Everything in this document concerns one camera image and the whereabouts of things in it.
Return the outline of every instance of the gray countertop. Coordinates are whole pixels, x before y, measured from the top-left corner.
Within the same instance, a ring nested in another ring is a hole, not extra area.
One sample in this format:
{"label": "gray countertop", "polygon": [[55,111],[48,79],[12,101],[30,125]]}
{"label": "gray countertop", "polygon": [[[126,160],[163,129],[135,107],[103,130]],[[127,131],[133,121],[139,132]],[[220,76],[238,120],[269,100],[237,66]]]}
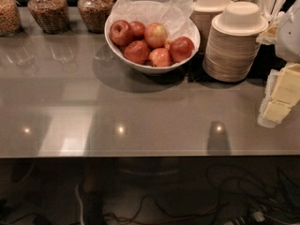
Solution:
{"label": "gray countertop", "polygon": [[300,154],[299,105],[276,128],[257,124],[262,80],[147,76],[87,32],[75,7],[60,35],[20,11],[24,31],[0,38],[1,158]]}

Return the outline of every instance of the white paper bowl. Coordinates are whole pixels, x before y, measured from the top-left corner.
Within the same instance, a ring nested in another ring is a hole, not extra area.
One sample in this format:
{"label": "white paper bowl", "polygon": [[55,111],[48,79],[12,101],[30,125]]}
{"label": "white paper bowl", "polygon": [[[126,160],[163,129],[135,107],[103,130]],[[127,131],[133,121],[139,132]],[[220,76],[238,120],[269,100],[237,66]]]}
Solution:
{"label": "white paper bowl", "polygon": [[217,15],[212,25],[220,32],[234,36],[259,34],[268,26],[260,8],[250,2],[231,3]]}
{"label": "white paper bowl", "polygon": [[231,0],[197,0],[194,3],[194,10],[201,12],[221,12],[231,2]]}
{"label": "white paper bowl", "polygon": [[[132,2],[132,4],[134,4],[134,8],[137,8],[138,11],[135,13],[135,17],[134,19],[130,19],[128,18],[127,21],[131,22],[133,20],[137,20],[137,21],[141,21],[143,23],[145,23],[145,25],[147,25],[147,19],[148,19],[148,14],[151,12],[153,12],[153,7],[159,5],[159,2],[154,2],[154,1],[136,1],[136,2]],[[166,25],[166,29],[167,31],[168,26],[171,26],[173,23],[175,23],[175,20],[178,20],[178,17],[181,16],[181,11],[179,9],[176,9],[176,7],[174,8],[174,11],[172,12],[172,17],[174,19],[173,21],[153,21],[153,22],[158,22],[158,23],[163,23]],[[194,24],[194,22],[191,19],[187,20],[187,25],[190,28],[190,31],[182,31],[182,36],[187,36],[189,37],[195,46],[195,50],[193,52],[193,54],[186,60],[182,61],[181,63],[175,63],[173,65],[171,65],[170,67],[150,67],[150,66],[145,66],[145,65],[139,65],[136,63],[132,63],[130,61],[128,61],[123,54],[120,52],[119,48],[112,42],[112,40],[110,39],[109,36],[109,31],[110,28],[113,24],[113,22],[117,21],[118,19],[125,19],[124,17],[119,18],[118,16],[115,15],[110,15],[107,19],[107,21],[105,22],[105,28],[104,28],[104,35],[105,38],[110,46],[110,48],[112,49],[112,51],[118,56],[120,57],[124,62],[126,62],[129,66],[131,66],[132,68],[139,70],[140,72],[147,74],[147,75],[160,75],[160,74],[164,74],[167,72],[170,72],[174,69],[179,68],[180,66],[182,66],[183,64],[185,64],[191,57],[193,57],[193,55],[199,50],[199,45],[200,45],[200,34],[199,34],[199,30],[197,28],[197,26]]]}

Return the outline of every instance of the bowl of apples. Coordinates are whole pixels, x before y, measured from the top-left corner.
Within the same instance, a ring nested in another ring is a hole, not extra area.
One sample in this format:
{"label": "bowl of apples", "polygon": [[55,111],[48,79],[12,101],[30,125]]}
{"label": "bowl of apples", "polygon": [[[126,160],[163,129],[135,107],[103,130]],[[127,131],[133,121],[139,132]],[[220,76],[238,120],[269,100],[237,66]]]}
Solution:
{"label": "bowl of apples", "polygon": [[199,30],[184,10],[154,1],[126,1],[114,7],[104,34],[121,60],[147,75],[179,68],[200,45]]}

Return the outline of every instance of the red apple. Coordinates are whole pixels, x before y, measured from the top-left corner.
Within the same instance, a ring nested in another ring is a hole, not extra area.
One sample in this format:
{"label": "red apple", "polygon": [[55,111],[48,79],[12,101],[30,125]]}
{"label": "red apple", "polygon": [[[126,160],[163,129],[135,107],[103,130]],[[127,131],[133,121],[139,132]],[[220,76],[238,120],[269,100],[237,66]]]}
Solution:
{"label": "red apple", "polygon": [[140,21],[132,21],[129,24],[131,29],[133,30],[134,39],[143,39],[143,34],[146,26]]}
{"label": "red apple", "polygon": [[195,49],[194,43],[188,37],[178,37],[170,44],[170,55],[175,63],[189,58]]}
{"label": "red apple", "polygon": [[148,64],[152,67],[165,68],[172,64],[172,58],[169,50],[165,48],[157,48],[150,52]]}
{"label": "red apple", "polygon": [[170,44],[171,44],[172,40],[167,38],[166,41],[165,41],[165,44],[163,45],[163,47],[167,50],[170,49]]}
{"label": "red apple", "polygon": [[163,47],[167,36],[165,26],[159,22],[148,24],[144,31],[144,39],[152,49]]}
{"label": "red apple", "polygon": [[141,40],[130,42],[124,50],[124,56],[132,63],[143,65],[148,59],[150,50],[148,45]]}
{"label": "red apple", "polygon": [[109,36],[113,43],[118,46],[125,46],[133,41],[133,31],[129,22],[125,20],[115,21],[110,28]]}
{"label": "red apple", "polygon": [[127,45],[124,45],[124,46],[118,46],[119,47],[119,50],[121,52],[121,54],[124,55],[124,51],[125,51],[125,48],[126,48]]}

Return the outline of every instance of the glass jar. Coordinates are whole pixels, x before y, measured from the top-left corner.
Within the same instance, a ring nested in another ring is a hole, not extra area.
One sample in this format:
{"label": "glass jar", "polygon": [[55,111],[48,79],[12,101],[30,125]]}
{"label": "glass jar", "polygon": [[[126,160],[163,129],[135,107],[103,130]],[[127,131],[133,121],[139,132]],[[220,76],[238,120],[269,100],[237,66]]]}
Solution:
{"label": "glass jar", "polygon": [[0,0],[0,36],[10,36],[22,30],[20,11],[14,0]]}
{"label": "glass jar", "polygon": [[104,25],[113,8],[113,0],[78,0],[78,10],[87,29],[104,33]]}
{"label": "glass jar", "polygon": [[60,34],[69,29],[67,0],[30,0],[28,9],[47,34]]}

